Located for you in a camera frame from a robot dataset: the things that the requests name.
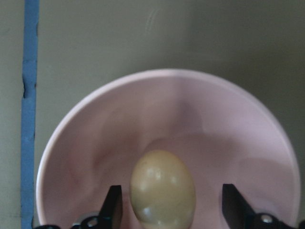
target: egg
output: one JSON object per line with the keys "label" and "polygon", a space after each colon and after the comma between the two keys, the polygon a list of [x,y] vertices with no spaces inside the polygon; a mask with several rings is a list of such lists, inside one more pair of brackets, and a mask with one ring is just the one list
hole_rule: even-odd
{"label": "egg", "polygon": [[145,229],[187,229],[195,211],[194,182],[180,158],[168,151],[153,150],[133,169],[130,200]]}

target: tape strip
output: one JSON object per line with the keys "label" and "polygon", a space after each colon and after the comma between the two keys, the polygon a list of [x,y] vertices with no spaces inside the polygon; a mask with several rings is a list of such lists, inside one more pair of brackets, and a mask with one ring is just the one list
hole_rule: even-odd
{"label": "tape strip", "polygon": [[34,139],[39,0],[24,1],[23,98],[21,102],[21,229],[31,229],[34,213]]}

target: beige egg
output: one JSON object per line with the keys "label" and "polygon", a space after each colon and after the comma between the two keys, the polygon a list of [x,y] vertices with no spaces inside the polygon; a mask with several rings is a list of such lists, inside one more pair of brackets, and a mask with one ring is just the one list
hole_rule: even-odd
{"label": "beige egg", "polygon": [[133,211],[145,229],[187,229],[196,195],[192,176],[174,154],[154,150],[133,169],[130,181]]}

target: blue tape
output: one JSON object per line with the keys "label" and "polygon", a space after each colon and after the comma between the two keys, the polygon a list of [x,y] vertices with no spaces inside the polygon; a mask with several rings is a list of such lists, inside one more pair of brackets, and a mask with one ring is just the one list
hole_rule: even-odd
{"label": "blue tape", "polygon": [[23,98],[21,102],[21,229],[31,229],[34,213],[34,139],[39,0],[24,2]]}

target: black robotic claw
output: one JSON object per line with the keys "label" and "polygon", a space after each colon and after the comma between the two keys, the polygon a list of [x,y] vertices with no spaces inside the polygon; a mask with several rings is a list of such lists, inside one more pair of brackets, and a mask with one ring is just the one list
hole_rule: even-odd
{"label": "black robotic claw", "polygon": [[[295,229],[268,213],[255,213],[233,184],[223,184],[222,211],[230,229]],[[305,221],[298,229],[305,229]]]}
{"label": "black robotic claw", "polygon": [[[119,229],[122,219],[122,187],[109,188],[103,206],[97,216],[90,216],[71,229]],[[43,225],[35,229],[61,229],[56,225]]]}

